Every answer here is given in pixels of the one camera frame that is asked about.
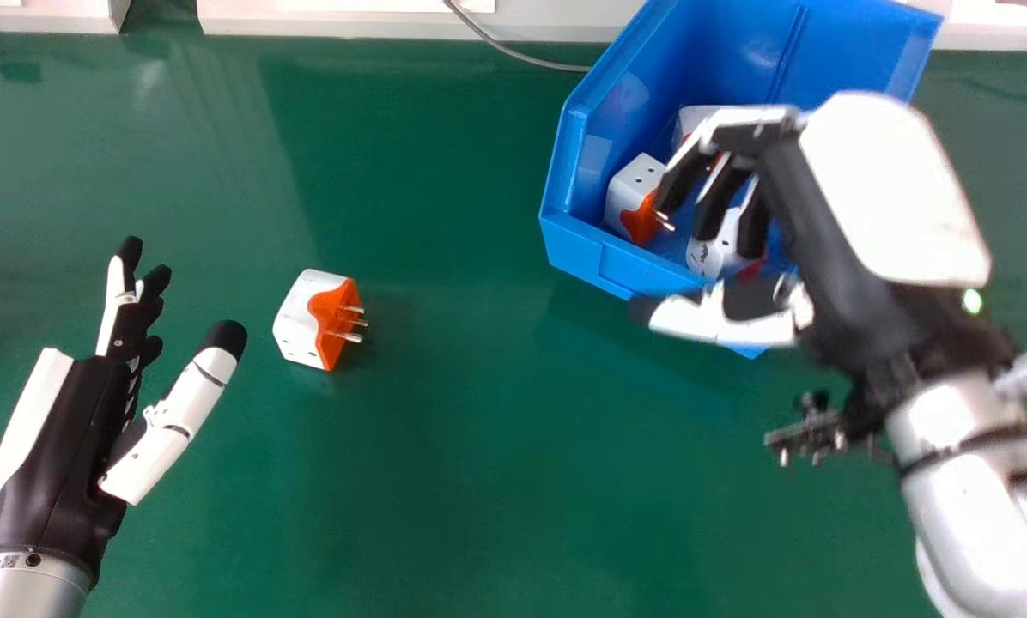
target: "blue bin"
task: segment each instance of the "blue bin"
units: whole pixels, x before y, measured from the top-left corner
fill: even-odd
[[[600,228],[613,173],[641,152],[668,160],[683,106],[909,101],[939,27],[887,0],[648,0],[563,106],[540,208],[548,261],[622,299],[698,288],[686,234],[641,248]]]

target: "robotic arm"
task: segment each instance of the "robotic arm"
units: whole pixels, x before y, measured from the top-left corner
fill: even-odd
[[[134,418],[161,353],[148,329],[169,282],[164,266],[136,279],[141,252],[129,236],[109,264],[97,354],[44,349],[3,435],[0,618],[79,614],[124,511],[196,435],[242,356],[245,330],[215,324],[166,395]]]
[[[718,110],[668,164],[658,210],[678,210],[717,157],[757,176],[737,242],[761,245],[775,222],[799,271],[637,298],[634,317],[694,341],[799,343],[843,373],[842,411],[810,396],[766,446],[783,465],[819,463],[886,432],[941,614],[1027,617],[1027,355],[974,302],[991,255],[928,121],[864,92],[812,113]],[[721,228],[726,201],[698,204],[694,236]]]

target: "green led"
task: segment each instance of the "green led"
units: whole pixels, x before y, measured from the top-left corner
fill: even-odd
[[[978,316],[983,310],[983,296],[976,289],[964,289],[964,312]]]

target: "white and orange plug adapter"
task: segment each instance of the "white and orange plug adapter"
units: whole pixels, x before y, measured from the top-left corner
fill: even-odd
[[[280,354],[294,363],[332,371],[346,343],[360,343],[354,333],[367,327],[365,307],[352,278],[308,269],[297,277],[273,321]]]

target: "green tabletop surface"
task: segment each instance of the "green tabletop surface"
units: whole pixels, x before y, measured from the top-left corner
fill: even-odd
[[[126,30],[0,35],[0,435],[41,348],[91,352],[125,234],[174,269],[145,401],[212,321],[251,342],[86,617],[934,615],[890,469],[762,448],[839,376],[652,336],[547,265],[577,76],[474,42],[208,39],[180,4]],[[1027,345],[1027,55],[936,52],[915,103]],[[309,267],[372,323],[332,375],[270,336]]]

